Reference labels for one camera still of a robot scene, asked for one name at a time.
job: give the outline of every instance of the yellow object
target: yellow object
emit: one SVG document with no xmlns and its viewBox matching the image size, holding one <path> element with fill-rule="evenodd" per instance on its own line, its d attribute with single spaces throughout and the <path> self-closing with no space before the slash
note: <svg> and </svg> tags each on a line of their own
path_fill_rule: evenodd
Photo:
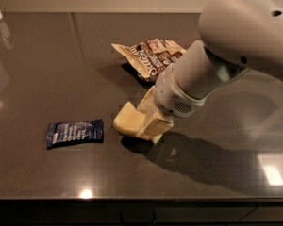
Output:
<svg viewBox="0 0 283 226">
<path fill-rule="evenodd" d="M 154 88 L 149 89 L 137 109 L 127 102 L 113 121 L 113 127 L 128 137 L 158 143 L 162 134 L 173 127 L 173 116 L 164 114 L 154 105 Z"/>
</svg>

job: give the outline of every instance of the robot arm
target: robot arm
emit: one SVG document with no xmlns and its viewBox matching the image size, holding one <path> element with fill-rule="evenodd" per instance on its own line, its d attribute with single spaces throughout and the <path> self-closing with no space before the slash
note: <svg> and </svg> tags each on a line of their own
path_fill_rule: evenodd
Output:
<svg viewBox="0 0 283 226">
<path fill-rule="evenodd" d="M 158 78 L 154 102 L 189 117 L 206 97 L 249 69 L 283 81 L 283 8 L 271 0 L 211 0 L 196 41 Z"/>
</svg>

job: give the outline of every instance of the robotic hand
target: robotic hand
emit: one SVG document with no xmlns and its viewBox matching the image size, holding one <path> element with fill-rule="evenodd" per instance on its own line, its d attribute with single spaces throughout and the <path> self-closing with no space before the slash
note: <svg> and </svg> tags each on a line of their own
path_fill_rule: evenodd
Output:
<svg viewBox="0 0 283 226">
<path fill-rule="evenodd" d="M 199 30 L 202 40 L 160 74 L 137 110 L 123 107 L 113 122 L 117 131 L 156 143 L 173 116 L 189 117 L 250 69 L 283 81 L 283 8 L 271 0 L 211 0 Z"/>
</svg>

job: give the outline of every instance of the gray table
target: gray table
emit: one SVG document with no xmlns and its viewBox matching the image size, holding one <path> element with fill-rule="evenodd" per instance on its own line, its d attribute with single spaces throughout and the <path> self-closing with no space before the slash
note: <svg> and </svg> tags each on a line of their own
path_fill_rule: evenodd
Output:
<svg viewBox="0 0 283 226">
<path fill-rule="evenodd" d="M 192 14 L 7 13 L 0 41 L 0 199 L 272 201 L 283 199 L 283 84 L 250 72 L 209 96 L 153 146 L 112 121 L 149 85 L 111 44 L 150 38 L 184 48 Z M 102 118 L 103 144 L 47 151 L 50 122 Z"/>
</svg>

